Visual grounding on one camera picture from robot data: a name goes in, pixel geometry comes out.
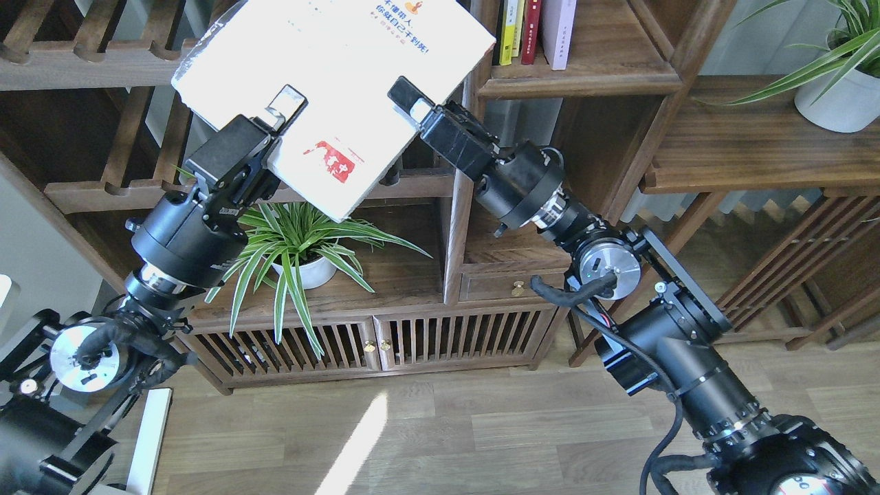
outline aluminum disc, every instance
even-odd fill
[[[97,392],[113,383],[124,371],[128,362],[128,352],[110,343],[110,355],[102,356],[98,365],[84,370],[74,356],[86,337],[92,334],[100,323],[77,325],[62,330],[52,344],[49,364],[55,376],[64,387],[77,392]]]
[[[635,255],[614,242],[599,242],[584,253],[581,258],[581,282],[587,284],[607,273],[617,274],[617,287],[610,298],[623,299],[628,296],[642,279],[642,268]]]

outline white wall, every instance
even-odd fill
[[[786,74],[809,63],[816,49],[789,47],[795,43],[825,45],[838,11],[820,0],[793,0],[737,26],[769,0],[739,0],[701,74]]]
[[[0,273],[21,289],[0,342],[41,309],[54,309],[62,320],[91,311],[101,284],[98,272],[2,177]]]

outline red stamp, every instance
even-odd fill
[[[355,170],[355,161],[342,154],[341,151],[333,147],[327,141],[321,141],[315,144],[315,147],[303,152],[307,155],[313,151],[324,150],[324,165],[327,171],[339,182],[343,184],[348,180],[348,176]],[[360,158],[351,150],[348,150],[355,158]]]

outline drawer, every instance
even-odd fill
[[[531,288],[532,275],[541,275],[544,281],[562,287],[565,279],[560,270],[543,270],[532,273],[465,273],[461,276],[459,300],[515,299],[538,297]]]

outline red book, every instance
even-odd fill
[[[538,47],[538,21],[541,15],[541,0],[525,0],[525,20],[523,22],[523,49],[520,63],[535,63],[535,48]]]

